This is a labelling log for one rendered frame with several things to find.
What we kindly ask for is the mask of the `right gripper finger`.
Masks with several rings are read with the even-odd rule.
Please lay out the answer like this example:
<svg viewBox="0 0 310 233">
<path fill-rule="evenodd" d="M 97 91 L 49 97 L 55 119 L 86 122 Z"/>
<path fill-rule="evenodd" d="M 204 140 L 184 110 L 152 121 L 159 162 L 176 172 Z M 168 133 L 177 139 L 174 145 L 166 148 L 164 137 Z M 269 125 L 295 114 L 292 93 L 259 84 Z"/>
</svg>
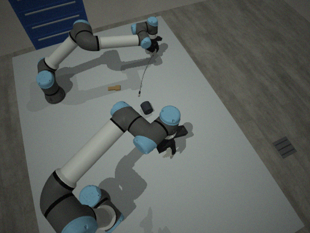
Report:
<svg viewBox="0 0 310 233">
<path fill-rule="evenodd" d="M 172 145 L 172 147 L 167 148 L 166 153 L 162 156 L 163 158 L 169 157 L 172 159 L 174 154 L 176 153 L 176 145 Z"/>
</svg>

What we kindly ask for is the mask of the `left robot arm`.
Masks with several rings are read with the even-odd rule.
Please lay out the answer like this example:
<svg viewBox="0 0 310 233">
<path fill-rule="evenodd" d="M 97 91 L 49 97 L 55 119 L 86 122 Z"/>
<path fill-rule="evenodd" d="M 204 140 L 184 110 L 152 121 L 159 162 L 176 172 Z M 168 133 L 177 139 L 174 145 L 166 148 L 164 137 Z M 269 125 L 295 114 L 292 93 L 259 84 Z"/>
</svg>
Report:
<svg viewBox="0 0 310 233">
<path fill-rule="evenodd" d="M 45 99 L 50 104 L 60 103 L 65 98 L 65 91 L 59 87 L 55 78 L 55 71 L 59 64 L 76 48 L 87 51 L 100 51 L 106 48 L 141 46 L 147 49 L 151 40 L 162 41 L 158 36 L 158 19 L 149 17 L 146 22 L 131 25 L 133 35 L 122 36 L 93 36 L 92 27 L 86 20 L 77 20 L 69 37 L 50 55 L 39 59 L 36 81 L 45 93 Z M 46 71 L 47 70 L 47 71 Z"/>
</svg>

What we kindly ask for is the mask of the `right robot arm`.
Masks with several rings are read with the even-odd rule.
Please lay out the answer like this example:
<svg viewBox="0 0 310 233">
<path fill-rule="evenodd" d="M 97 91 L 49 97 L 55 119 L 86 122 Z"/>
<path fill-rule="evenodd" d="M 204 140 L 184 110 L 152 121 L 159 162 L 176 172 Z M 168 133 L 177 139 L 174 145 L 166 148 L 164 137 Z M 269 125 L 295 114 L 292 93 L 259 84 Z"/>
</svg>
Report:
<svg viewBox="0 0 310 233">
<path fill-rule="evenodd" d="M 149 123 L 126 102 L 117 102 L 112 118 L 62 167 L 47 179 L 40 197 L 40 209 L 56 233 L 111 233 L 124 215 L 111 202 L 110 195 L 94 185 L 84 187 L 79 201 L 72 193 L 79 179 L 128 130 L 134 145 L 143 154 L 150 153 L 164 139 L 188 134 L 179 125 L 180 111 L 175 106 L 162 108 L 159 117 Z"/>
</svg>

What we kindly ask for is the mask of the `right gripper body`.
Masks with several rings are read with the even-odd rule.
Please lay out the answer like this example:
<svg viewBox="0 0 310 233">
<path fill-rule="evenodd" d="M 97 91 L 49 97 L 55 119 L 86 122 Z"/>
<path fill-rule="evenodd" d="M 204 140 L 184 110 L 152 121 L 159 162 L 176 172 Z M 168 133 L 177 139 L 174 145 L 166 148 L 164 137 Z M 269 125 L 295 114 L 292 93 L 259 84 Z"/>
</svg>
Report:
<svg viewBox="0 0 310 233">
<path fill-rule="evenodd" d="M 164 152 L 167 150 L 167 148 L 172 147 L 172 145 L 175 144 L 174 138 L 172 139 L 164 139 L 156 148 L 160 153 Z"/>
</svg>

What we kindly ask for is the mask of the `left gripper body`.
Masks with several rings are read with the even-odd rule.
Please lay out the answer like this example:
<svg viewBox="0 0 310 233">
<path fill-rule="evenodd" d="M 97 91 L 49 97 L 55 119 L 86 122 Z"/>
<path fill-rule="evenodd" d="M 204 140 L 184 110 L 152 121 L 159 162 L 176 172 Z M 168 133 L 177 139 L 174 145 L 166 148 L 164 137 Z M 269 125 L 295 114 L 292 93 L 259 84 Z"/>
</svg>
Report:
<svg viewBox="0 0 310 233">
<path fill-rule="evenodd" d="M 155 49 L 156 49 L 156 47 L 157 47 L 157 45 L 158 45 L 158 42 L 155 42 L 156 39 L 157 39 L 157 38 L 155 38 L 155 39 L 150 39 L 150 40 L 151 40 L 151 46 L 150 46 L 149 48 L 147 48 L 147 50 L 150 51 L 150 52 L 152 52 L 152 53 L 155 51 Z"/>
</svg>

